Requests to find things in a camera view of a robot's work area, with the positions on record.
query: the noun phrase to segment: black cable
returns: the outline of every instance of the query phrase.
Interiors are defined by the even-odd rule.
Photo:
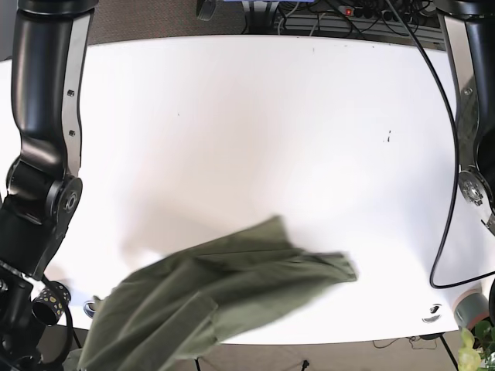
[[[376,349],[385,349],[400,339],[402,339],[402,338],[396,338],[396,339],[392,340],[391,342],[389,342],[387,345],[377,345],[376,340],[373,340],[372,343]],[[417,336],[412,336],[412,337],[407,337],[406,339],[409,341],[409,344],[411,345],[412,350],[423,350],[423,349],[424,350],[435,350],[437,347],[436,340],[435,340],[435,348],[415,348],[414,343],[417,342],[419,340],[419,338]]]
[[[394,8],[394,6],[390,3],[390,0],[385,0],[388,4],[388,6],[391,8],[391,11],[398,16],[397,10]],[[456,129],[456,121],[454,120],[454,115],[452,113],[452,108],[449,105],[449,100],[447,98],[447,94],[445,90],[443,89],[442,82],[439,79],[439,75],[436,73],[435,68],[432,65],[432,61],[428,58],[426,55],[425,50],[423,49],[422,45],[420,44],[418,38],[414,33],[412,33],[411,29],[409,26],[402,20],[402,18],[399,18],[399,22],[408,30],[409,36],[412,38],[412,41],[418,48],[419,52],[425,59],[426,64],[428,65],[428,68],[430,69],[430,72],[433,75],[433,78],[435,79],[435,82],[440,90],[440,94],[442,95],[443,102],[445,104],[445,108],[447,110],[447,114],[449,115],[449,120],[450,120],[450,127],[452,129],[452,137],[454,140],[454,167],[455,167],[455,172],[454,172],[454,184],[453,184],[453,189],[452,189],[452,195],[450,199],[450,207],[449,207],[449,213],[447,214],[447,222],[445,223],[445,229],[443,230],[443,235],[442,239],[440,240],[440,246],[439,250],[437,251],[435,261],[433,262],[432,270],[430,271],[430,285],[433,288],[436,289],[443,289],[443,288],[456,288],[457,286],[460,286],[462,284],[470,284],[471,282],[475,282],[478,280],[481,280],[483,278],[493,276],[495,274],[495,271],[486,273],[486,274],[481,274],[480,276],[470,278],[468,280],[464,281],[459,281],[455,282],[453,284],[436,284],[435,283],[435,272],[436,268],[439,264],[440,257],[442,256],[443,248],[446,245],[446,240],[447,236],[449,234],[449,229],[450,229],[450,223],[452,222],[452,215],[454,213],[454,208],[456,206],[456,194],[457,194],[457,182],[459,181],[459,143],[457,142],[457,129]]]
[[[245,34],[247,30],[248,30],[248,16],[244,15],[244,28],[242,29],[241,35]]]
[[[424,346],[420,346],[419,348],[416,348],[415,342],[418,342],[419,339],[420,339],[420,337],[418,337],[418,336],[412,336],[412,337],[408,338],[409,344],[411,344],[412,350],[436,350],[438,347],[438,345],[436,343],[436,339],[435,339],[435,348],[428,348],[428,347],[424,347]]]
[[[72,323],[72,315],[70,314],[70,309],[65,300],[63,300],[63,295],[60,293],[59,289],[53,285],[48,278],[46,278],[45,275],[43,275],[43,278],[41,281],[45,284],[45,286],[52,292],[52,294],[55,296],[55,298],[59,301],[59,303],[62,305],[62,309],[65,312],[65,319],[66,319],[66,327],[67,327],[67,333],[66,333],[66,338],[65,338],[65,343],[63,344],[63,348],[60,351],[60,354],[52,361],[49,363],[43,363],[44,369],[59,369],[63,361],[66,360],[67,356],[69,355],[70,348],[72,347],[72,338],[73,338],[73,333],[74,333],[74,327]]]
[[[445,347],[445,350],[447,351],[447,353],[449,354],[449,357],[450,357],[450,360],[452,361],[452,364],[454,365],[454,367],[456,369],[458,369],[457,367],[457,361],[456,361],[456,358],[454,357],[454,355],[452,354],[452,352],[450,351],[450,347],[449,347],[449,344],[447,344],[446,340],[444,339],[443,337],[443,334],[440,335],[440,340],[442,340],[442,344],[443,346]]]
[[[371,26],[369,26],[369,27],[368,27],[368,28],[366,28],[366,29],[361,29],[361,32],[366,32],[366,31],[368,31],[368,30],[369,30],[369,29],[371,29],[374,25],[376,25],[376,24],[378,23],[378,21],[379,21],[379,20],[380,20],[379,18],[375,19],[375,21],[371,24]]]
[[[77,344],[77,348],[81,349],[83,346],[80,344],[79,338],[77,337],[76,330],[74,330],[74,332],[73,332],[73,336],[74,336],[74,341],[75,341],[75,342],[76,342],[76,344]]]
[[[282,27],[285,31],[287,31],[287,15],[282,11],[282,8],[280,8],[280,5],[277,7],[278,12],[282,16],[282,19],[279,22],[282,22]]]
[[[376,348],[376,349],[385,349],[385,348],[388,348],[390,345],[394,344],[396,341],[400,340],[401,338],[396,338],[395,340],[392,340],[391,342],[389,342],[387,345],[383,345],[383,346],[378,346],[375,344],[375,340],[373,340],[373,346]]]

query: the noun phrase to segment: white table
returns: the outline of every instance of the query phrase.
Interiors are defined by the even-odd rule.
[[[453,101],[446,54],[429,52]],[[0,63],[0,174],[19,153]],[[231,339],[355,342],[456,329],[428,273],[445,226],[453,146],[417,50],[296,37],[94,46],[81,98],[84,194],[47,269],[82,304],[174,251],[285,217],[293,243],[348,253],[359,280]],[[459,202],[436,281],[495,267],[495,237]],[[425,324],[433,304],[443,316]]]

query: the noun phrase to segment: screw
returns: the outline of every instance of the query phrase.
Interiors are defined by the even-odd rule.
[[[67,201],[65,202],[64,210],[68,213],[73,210],[77,202],[77,193],[72,192],[69,197],[67,197]]]
[[[476,206],[483,204],[483,195],[473,182],[464,183],[463,193]]]

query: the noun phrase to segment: cable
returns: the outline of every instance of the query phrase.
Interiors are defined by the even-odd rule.
[[[65,312],[65,318],[67,322],[66,323],[67,333],[66,333],[65,343],[63,344],[63,348],[60,351],[60,354],[52,362],[43,363],[43,367],[45,369],[59,369],[62,366],[63,361],[65,361],[67,356],[69,355],[70,348],[72,347],[72,338],[74,333],[72,315],[70,313],[69,305],[67,305],[65,300],[63,300],[63,295],[60,293],[59,289],[56,288],[50,281],[48,281],[48,278],[46,278],[45,275],[43,275],[41,281],[52,292],[55,298],[60,302],[60,304],[62,305],[62,309]]]
[[[409,337],[408,338],[408,341],[409,341],[409,344],[411,344],[411,349],[412,350],[436,350],[437,347],[438,347],[438,344],[436,343],[436,339],[434,339],[435,341],[435,348],[428,348],[428,347],[424,347],[424,346],[420,346],[419,348],[415,348],[415,342],[418,342],[419,341],[419,337],[418,336],[412,336],[412,337]]]
[[[447,344],[446,340],[443,337],[443,334],[440,335],[440,340],[442,340],[442,344],[445,347],[445,350],[447,351],[447,353],[449,354],[449,358],[452,361],[452,364],[454,365],[454,367],[456,369],[458,369],[456,358],[454,357],[454,355],[450,351],[449,344]]]
[[[74,332],[73,332],[73,336],[74,336],[74,341],[75,341],[75,342],[76,342],[76,344],[77,344],[77,348],[81,349],[83,346],[80,344],[79,338],[77,337],[76,330],[74,330]]]
[[[376,340],[373,340],[373,346],[376,348],[376,349],[385,349],[385,348],[388,348],[390,345],[394,344],[396,341],[400,340],[401,338],[396,338],[395,340],[392,340],[391,342],[389,342],[387,345],[383,345],[383,346],[378,346],[375,344],[375,341]]]
[[[285,26],[285,23],[287,22],[288,17],[290,17],[292,14],[294,14],[294,12],[297,10],[297,8],[298,8],[298,7],[299,7],[299,2],[296,2],[294,9],[293,9],[293,10],[291,10],[291,11],[290,11],[290,12],[289,12],[286,16],[285,16],[285,18],[284,18],[284,26]],[[281,34],[281,31],[280,31],[280,28],[281,28],[281,27],[282,27],[282,21],[280,21],[280,22],[278,23],[278,27],[277,27],[277,33],[278,33],[278,35],[279,35],[279,36],[280,36],[280,34]]]
[[[372,343],[373,343],[373,346],[376,348],[376,349],[385,349],[385,348],[388,348],[390,345],[394,344],[396,341],[400,340],[402,338],[396,338],[394,340],[392,340],[391,342],[389,342],[387,345],[377,345],[376,344],[376,340],[373,340]],[[415,345],[414,343],[415,342],[418,342],[419,341],[419,337],[418,336],[410,336],[410,337],[407,337],[406,338],[408,341],[409,341],[409,344],[411,345],[411,349],[412,350],[436,350],[437,348],[437,343],[436,343],[436,339],[435,339],[435,348],[415,348]]]
[[[376,25],[378,23],[380,19],[379,18],[376,18],[375,21],[373,23],[371,23],[371,26],[369,26],[367,29],[361,29],[361,32],[366,32],[368,30],[370,30],[374,25]]]
[[[385,0],[385,1],[387,2],[388,6],[391,8],[391,11],[395,14],[395,16],[398,16],[397,10],[391,4],[390,0]],[[454,115],[452,113],[452,108],[449,105],[449,100],[447,99],[447,94],[446,94],[445,90],[443,89],[442,82],[440,81],[439,75],[436,73],[435,68],[432,65],[432,62],[430,61],[430,59],[426,55],[426,52],[423,49],[422,45],[419,43],[418,38],[411,31],[409,26],[402,20],[402,18],[398,17],[398,19],[399,19],[399,22],[408,30],[409,36],[412,38],[412,41],[414,42],[414,44],[418,48],[419,52],[421,53],[421,55],[425,59],[425,62],[428,65],[428,68],[430,69],[437,86],[439,87],[440,94],[442,95],[443,102],[445,103],[445,108],[447,110],[447,114],[449,115],[450,126],[452,129],[452,137],[454,139],[454,166],[455,166],[454,184],[453,184],[452,195],[451,195],[451,199],[450,199],[449,213],[447,214],[447,222],[445,223],[445,229],[443,231],[442,239],[440,240],[439,250],[437,251],[435,260],[433,261],[432,270],[430,271],[430,285],[436,289],[456,288],[457,286],[461,286],[463,284],[470,284],[471,282],[475,282],[478,280],[482,280],[486,277],[493,276],[495,274],[495,271],[490,272],[490,273],[486,273],[486,274],[481,274],[480,276],[473,277],[473,278],[470,278],[468,280],[455,282],[453,284],[436,284],[435,283],[434,278],[435,278],[436,268],[439,264],[440,257],[442,256],[443,248],[446,245],[447,235],[449,234],[450,223],[452,222],[452,215],[454,213],[454,208],[456,206],[457,183],[459,181],[459,172],[458,172],[458,169],[459,169],[459,143],[457,142],[456,121],[454,120]]]
[[[321,15],[316,17],[316,22],[315,22],[314,26],[312,27],[311,32],[309,33],[309,37],[311,37],[312,34],[315,32],[316,27],[319,25],[319,21],[321,21],[325,15],[326,15],[326,13],[322,13]]]
[[[242,29],[241,35],[245,34],[248,30],[248,16],[244,15],[244,28]]]

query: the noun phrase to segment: green leaf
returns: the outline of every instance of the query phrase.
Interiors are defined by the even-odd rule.
[[[474,335],[482,342],[491,334],[492,325],[488,321],[480,321],[474,326]]]
[[[472,348],[474,345],[474,336],[467,328],[461,329],[461,339],[465,348]]]

